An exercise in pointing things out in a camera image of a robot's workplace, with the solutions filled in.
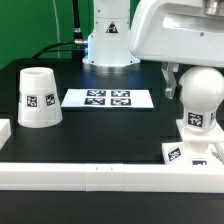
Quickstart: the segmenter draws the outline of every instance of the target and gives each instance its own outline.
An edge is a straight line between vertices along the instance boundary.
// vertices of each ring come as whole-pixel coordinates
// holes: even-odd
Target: green wall
[[[139,1],[131,0],[131,18]],[[56,0],[56,3],[61,41],[72,40],[72,0]],[[86,38],[93,28],[93,0],[79,0],[79,8]],[[14,59],[30,58],[57,42],[53,0],[1,0],[0,12],[0,69]],[[43,57],[57,57],[57,54]]]

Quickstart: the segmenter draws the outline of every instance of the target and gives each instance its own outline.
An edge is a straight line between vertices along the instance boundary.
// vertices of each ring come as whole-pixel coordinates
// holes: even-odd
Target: upside-down cup
[[[18,123],[45,128],[62,121],[53,70],[34,67],[20,72]]]

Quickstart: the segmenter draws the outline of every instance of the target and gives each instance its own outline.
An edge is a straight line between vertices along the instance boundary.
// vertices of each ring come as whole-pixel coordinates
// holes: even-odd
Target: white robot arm
[[[144,60],[224,67],[223,24],[223,0],[142,0],[130,50]]]

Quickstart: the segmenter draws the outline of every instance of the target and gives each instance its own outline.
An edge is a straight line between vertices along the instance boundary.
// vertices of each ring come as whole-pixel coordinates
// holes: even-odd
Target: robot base
[[[214,144],[209,144],[206,150],[197,152],[197,144],[187,144],[184,142],[164,143],[162,144],[162,151],[166,165],[223,166]]]
[[[127,66],[98,66],[88,62],[88,59],[83,59],[83,68],[97,73],[127,73],[130,71],[138,71],[140,69],[139,59],[136,62]]]
[[[177,127],[183,142],[162,144],[165,164],[223,165],[224,132],[218,123],[208,132],[192,132],[183,120],[177,120]]]

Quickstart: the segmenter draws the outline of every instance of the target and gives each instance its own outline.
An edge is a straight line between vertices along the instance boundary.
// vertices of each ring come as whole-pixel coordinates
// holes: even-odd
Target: black tabletop
[[[145,89],[153,109],[62,108],[63,121],[30,129],[17,123],[19,72],[44,66],[54,70],[62,102],[68,89]],[[181,66],[177,80],[189,66]],[[164,96],[160,63],[140,70],[98,74],[70,60],[21,59],[0,72],[0,118],[11,121],[12,136],[1,162],[163,164],[161,144],[180,141],[179,99]],[[223,127],[223,106],[217,120]],[[223,223],[223,194],[1,191],[2,223]]]

